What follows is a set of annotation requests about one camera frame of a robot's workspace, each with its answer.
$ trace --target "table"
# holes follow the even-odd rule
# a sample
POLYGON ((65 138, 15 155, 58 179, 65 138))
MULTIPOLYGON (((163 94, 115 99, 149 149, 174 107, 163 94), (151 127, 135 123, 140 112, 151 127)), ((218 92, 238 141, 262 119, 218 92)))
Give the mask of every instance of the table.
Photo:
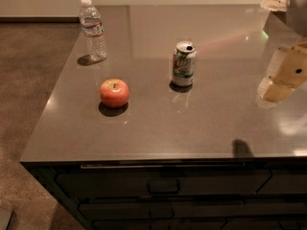
POLYGON ((107 60, 88 64, 80 35, 21 158, 30 173, 87 229, 307 224, 306 85, 273 110, 255 103, 272 53, 299 36, 258 5, 100 11, 107 60), (199 54, 182 93, 170 81, 186 39, 199 54), (111 116, 109 78, 130 87, 111 116))

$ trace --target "can lid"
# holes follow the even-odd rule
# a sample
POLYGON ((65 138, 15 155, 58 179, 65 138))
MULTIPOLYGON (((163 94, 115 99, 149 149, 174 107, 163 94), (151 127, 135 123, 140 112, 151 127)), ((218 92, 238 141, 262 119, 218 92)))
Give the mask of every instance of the can lid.
POLYGON ((193 44, 193 42, 182 41, 177 44, 177 49, 184 53, 192 53, 196 50, 196 46, 193 44))
POLYGON ((81 5, 83 7, 88 7, 92 5, 92 0, 81 0, 81 5))

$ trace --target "wall baseboard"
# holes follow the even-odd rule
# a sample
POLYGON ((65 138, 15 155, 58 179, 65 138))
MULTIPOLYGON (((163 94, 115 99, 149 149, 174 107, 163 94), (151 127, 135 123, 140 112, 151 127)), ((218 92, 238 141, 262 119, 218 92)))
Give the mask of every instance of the wall baseboard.
POLYGON ((0 23, 79 23, 78 17, 0 17, 0 23))

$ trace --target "bottle label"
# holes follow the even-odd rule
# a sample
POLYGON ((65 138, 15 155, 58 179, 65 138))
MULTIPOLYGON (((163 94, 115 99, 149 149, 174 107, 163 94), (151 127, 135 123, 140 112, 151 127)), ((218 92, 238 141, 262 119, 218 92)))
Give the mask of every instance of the bottle label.
POLYGON ((86 18, 82 23, 82 27, 83 33, 87 37, 96 37, 104 33, 103 22, 99 18, 86 18))

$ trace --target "white bottle cap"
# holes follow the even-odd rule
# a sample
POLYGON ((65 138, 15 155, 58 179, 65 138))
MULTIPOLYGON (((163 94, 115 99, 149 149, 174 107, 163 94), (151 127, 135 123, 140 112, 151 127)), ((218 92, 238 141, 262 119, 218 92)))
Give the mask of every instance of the white bottle cap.
POLYGON ((88 7, 92 5, 92 0, 81 0, 81 5, 83 7, 88 7))

